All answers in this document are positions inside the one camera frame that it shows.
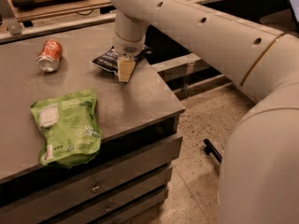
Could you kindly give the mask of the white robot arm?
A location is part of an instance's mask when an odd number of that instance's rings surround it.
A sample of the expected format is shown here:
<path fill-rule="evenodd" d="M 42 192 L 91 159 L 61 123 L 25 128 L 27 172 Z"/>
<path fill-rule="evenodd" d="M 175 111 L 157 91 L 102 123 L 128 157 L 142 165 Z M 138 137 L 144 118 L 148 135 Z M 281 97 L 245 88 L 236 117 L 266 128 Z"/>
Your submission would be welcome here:
<path fill-rule="evenodd" d="M 186 0 L 110 0 L 114 47 L 138 53 L 147 23 L 231 79 L 255 106 L 225 146 L 218 224 L 299 224 L 299 41 Z"/>

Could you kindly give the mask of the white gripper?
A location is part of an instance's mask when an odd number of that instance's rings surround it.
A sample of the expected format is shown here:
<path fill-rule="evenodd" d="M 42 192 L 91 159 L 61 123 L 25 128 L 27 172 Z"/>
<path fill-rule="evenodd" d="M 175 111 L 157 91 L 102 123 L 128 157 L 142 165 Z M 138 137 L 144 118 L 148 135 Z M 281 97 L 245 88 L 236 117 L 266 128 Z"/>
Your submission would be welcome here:
<path fill-rule="evenodd" d="M 127 38 L 121 38 L 117 33 L 114 33 L 112 41 L 114 50 L 120 56 L 117 60 L 119 82 L 128 82 L 135 69 L 133 57 L 142 51 L 145 37 L 137 41 L 129 41 Z"/>

